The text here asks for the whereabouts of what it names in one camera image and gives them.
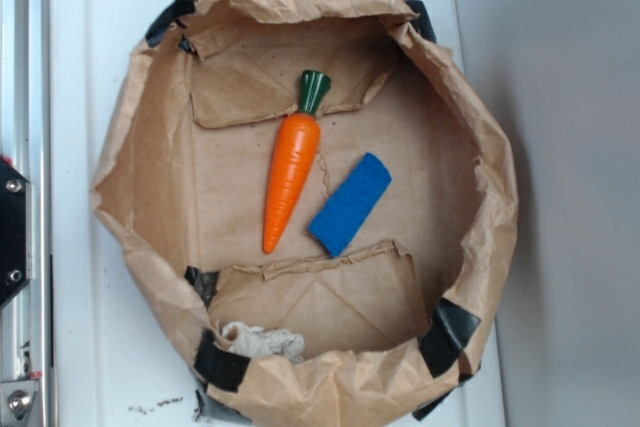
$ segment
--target screw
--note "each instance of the screw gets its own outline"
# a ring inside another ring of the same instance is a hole
[[[7,181],[7,185],[5,187],[12,194],[17,194],[22,192],[22,190],[24,189],[24,184],[20,179],[13,179]]]
[[[22,272],[18,269],[9,272],[9,280],[11,282],[20,282],[22,280]]]
[[[22,414],[31,408],[31,397],[24,390],[16,390],[7,399],[9,410],[14,414]]]

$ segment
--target white cutting board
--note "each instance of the white cutting board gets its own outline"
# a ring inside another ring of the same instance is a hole
[[[234,425],[194,419],[195,381],[93,217],[89,186],[128,56],[173,0],[51,0],[52,223],[59,425]],[[455,0],[423,0],[461,63]],[[407,416],[396,427],[421,425]],[[495,334],[481,372],[425,426],[503,427]]]

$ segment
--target blue sponge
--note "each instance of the blue sponge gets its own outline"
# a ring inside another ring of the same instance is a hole
[[[338,257],[356,235],[391,183],[380,159],[365,154],[344,184],[329,198],[309,226],[309,232]]]

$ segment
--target brown paper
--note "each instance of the brown paper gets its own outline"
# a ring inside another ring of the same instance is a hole
[[[220,273],[212,325],[240,320],[287,328],[310,359],[331,350],[388,350],[428,330],[413,259],[392,241],[337,259],[316,258]]]
[[[516,238],[513,159],[450,52],[423,40],[414,17],[402,0],[198,0],[184,29],[133,52],[93,206],[189,366],[203,329],[221,322],[309,331],[310,360],[253,360],[237,393],[209,385],[256,425],[385,425],[479,368]],[[196,54],[177,47],[183,35]],[[333,88],[316,164],[267,256],[278,117],[295,110],[305,68]],[[346,251],[353,265],[336,266],[306,227],[366,152],[393,180]],[[189,265],[222,270],[210,312],[184,280]],[[433,379],[412,337],[443,296],[482,322]],[[303,308],[288,317],[291,299]],[[381,305],[409,314],[385,320]]]

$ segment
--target toy carrot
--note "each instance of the toy carrot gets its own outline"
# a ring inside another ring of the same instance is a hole
[[[302,73],[300,108],[280,126],[271,161],[271,175],[264,214],[262,249],[273,252],[295,208],[320,142],[316,110],[331,88],[322,72]]]

